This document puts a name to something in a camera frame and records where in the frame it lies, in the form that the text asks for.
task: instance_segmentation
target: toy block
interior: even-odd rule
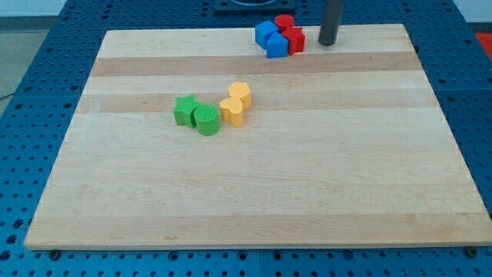
[[[214,135],[221,129],[218,110],[213,105],[200,105],[194,111],[197,130],[202,135]]]
[[[234,127],[243,125],[243,102],[239,98],[226,98],[219,105],[224,122],[230,122]]]
[[[306,36],[302,33],[302,27],[287,28],[282,35],[289,41],[289,55],[304,51]]]
[[[267,48],[267,41],[271,34],[278,32],[278,27],[271,21],[262,22],[254,27],[254,40],[263,49]]]
[[[279,15],[275,18],[275,24],[280,33],[289,27],[294,27],[294,18],[292,15]]]
[[[267,58],[282,58],[288,53],[288,40],[278,32],[271,34],[267,41]]]
[[[176,106],[173,110],[175,114],[175,120],[177,125],[186,125],[190,128],[194,128],[196,125],[194,120],[194,111],[200,105],[199,102],[194,100],[194,95],[187,97],[177,97]]]
[[[239,98],[243,103],[243,110],[251,106],[251,89],[247,82],[233,82],[228,86],[229,97]]]

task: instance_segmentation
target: black cylinder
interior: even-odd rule
[[[343,10],[344,0],[326,0],[318,38],[320,44],[330,46],[335,43]]]

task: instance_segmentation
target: wooden cutting board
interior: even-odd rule
[[[266,59],[252,28],[110,31],[25,244],[31,249],[490,245],[492,223],[402,25]],[[176,97],[253,105],[217,135]]]

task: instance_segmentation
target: green block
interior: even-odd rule
[[[196,125],[193,112],[200,105],[199,102],[194,100],[194,95],[187,97],[177,97],[176,106],[173,110],[175,114],[177,125],[186,125],[190,128],[194,128]]]
[[[197,130],[202,135],[214,135],[221,129],[218,110],[213,105],[201,105],[194,111]]]

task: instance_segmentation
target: wooden board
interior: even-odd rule
[[[31,249],[489,245],[492,222],[402,25],[266,59],[251,28],[110,31],[25,244]],[[176,126],[175,97],[244,125]]]

